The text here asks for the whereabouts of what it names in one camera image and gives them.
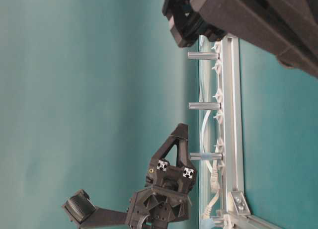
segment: bolt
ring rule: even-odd
[[[238,210],[239,210],[239,211],[244,211],[244,206],[239,205],[239,206],[238,206]]]
[[[242,199],[240,197],[234,197],[234,200],[237,204],[240,204],[242,202]]]

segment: aluminum frame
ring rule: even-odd
[[[208,40],[200,36],[199,43],[204,43],[205,41]],[[251,215],[245,198],[243,198],[246,204],[244,213],[240,214],[235,207],[232,193],[241,192],[244,195],[239,39],[233,35],[227,35],[221,41],[219,54],[222,67],[221,72],[217,74],[217,81],[222,97],[219,99],[215,98],[221,104],[223,115],[219,116],[222,121],[217,117],[215,118],[219,121],[220,126],[218,135],[224,141],[222,159],[224,167],[220,182],[221,210],[217,211],[218,216],[223,216],[224,228],[227,229],[233,228],[234,225],[238,229],[280,229],[280,227],[272,223]]]

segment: teal backdrop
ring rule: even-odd
[[[179,122],[198,151],[197,61],[162,3],[0,0],[1,228],[74,229],[61,205],[82,188],[126,211]],[[197,228],[197,195],[191,220],[169,228]]]
[[[240,41],[245,193],[285,229],[318,228],[318,79]]]

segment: teal wall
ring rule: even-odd
[[[75,228],[60,206],[81,188],[126,210],[179,122],[198,151],[198,113],[187,110],[198,66],[162,3],[0,0],[1,228]],[[190,196],[191,220],[169,228],[197,228],[197,187]]]
[[[240,41],[245,192],[252,213],[316,229],[318,79]]]

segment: black 3d printed part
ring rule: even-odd
[[[176,166],[165,159],[177,146]],[[130,229],[166,229],[168,223],[189,218],[191,191],[196,169],[188,153],[188,126],[179,124],[151,158],[146,186],[130,200],[128,213],[94,206],[84,190],[68,199],[62,208],[78,228],[126,224]]]

